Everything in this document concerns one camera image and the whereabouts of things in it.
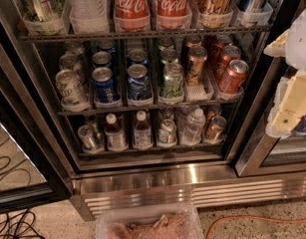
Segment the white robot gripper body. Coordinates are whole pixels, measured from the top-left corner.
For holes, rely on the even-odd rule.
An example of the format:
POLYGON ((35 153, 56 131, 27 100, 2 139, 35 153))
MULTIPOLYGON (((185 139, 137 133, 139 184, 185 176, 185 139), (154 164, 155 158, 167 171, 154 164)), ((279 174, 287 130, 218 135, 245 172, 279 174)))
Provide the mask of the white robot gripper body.
POLYGON ((285 59, 288 65, 306 71, 306 8, 289 29, 285 59))

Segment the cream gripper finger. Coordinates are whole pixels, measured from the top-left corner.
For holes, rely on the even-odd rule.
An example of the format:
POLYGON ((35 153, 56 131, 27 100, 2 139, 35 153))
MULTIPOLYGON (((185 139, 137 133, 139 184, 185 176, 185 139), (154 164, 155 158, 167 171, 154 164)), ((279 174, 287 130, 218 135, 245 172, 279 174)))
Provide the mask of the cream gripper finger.
POLYGON ((263 53, 270 57, 284 57, 285 56, 285 44, 287 41, 289 30, 284 31, 279 37, 277 37, 272 43, 267 45, 263 50, 263 53))
POLYGON ((287 136, 305 115, 306 72, 298 71, 290 79, 281 78, 265 132, 275 138, 287 136))

